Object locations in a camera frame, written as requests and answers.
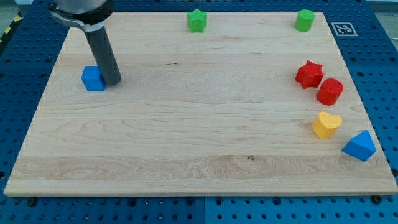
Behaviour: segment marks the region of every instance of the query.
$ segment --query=wooden board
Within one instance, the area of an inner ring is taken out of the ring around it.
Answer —
[[[70,29],[5,193],[8,196],[394,194],[396,182],[323,14],[209,13],[204,34],[185,13],[115,13],[107,22],[123,81],[87,92],[94,64]],[[324,106],[294,81],[307,60],[345,90]],[[322,111],[344,122],[327,140]],[[369,129],[377,153],[341,152]]]

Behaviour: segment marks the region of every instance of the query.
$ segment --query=toy block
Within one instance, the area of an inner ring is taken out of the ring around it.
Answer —
[[[376,152],[376,148],[369,131],[365,130],[349,140],[342,151],[357,159],[366,161]]]
[[[308,10],[303,9],[298,12],[296,23],[294,27],[301,32],[307,32],[311,29],[312,22],[315,19],[315,14]]]
[[[199,9],[188,12],[188,27],[191,32],[203,32],[207,26],[207,13]]]
[[[106,83],[98,66],[86,66],[81,75],[87,91],[104,91]]]
[[[322,83],[317,93],[317,99],[324,105],[334,105],[343,90],[344,86],[340,81],[334,78],[328,78]]]
[[[316,120],[312,123],[313,132],[320,139],[331,138],[343,123],[343,119],[338,115],[330,115],[321,111]]]
[[[303,89],[308,87],[317,88],[323,78],[322,66],[307,61],[304,66],[299,68],[295,80],[301,83]]]

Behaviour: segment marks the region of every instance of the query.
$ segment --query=star-shaped block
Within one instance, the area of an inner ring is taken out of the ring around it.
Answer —
[[[323,78],[322,66],[323,65],[307,61],[307,63],[298,70],[295,80],[301,83],[303,89],[308,87],[317,88]]]
[[[188,27],[191,32],[203,32],[207,26],[207,13],[199,9],[188,12]]]

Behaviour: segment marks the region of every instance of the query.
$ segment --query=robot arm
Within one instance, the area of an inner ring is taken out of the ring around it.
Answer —
[[[106,84],[119,83],[120,71],[104,27],[105,20],[114,12],[113,0],[53,0],[49,10],[57,22],[85,33]]]

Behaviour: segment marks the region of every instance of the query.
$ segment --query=red star block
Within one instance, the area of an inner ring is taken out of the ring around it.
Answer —
[[[317,88],[323,78],[322,66],[323,65],[307,61],[307,63],[298,70],[295,80],[301,83],[303,89],[308,87]]]

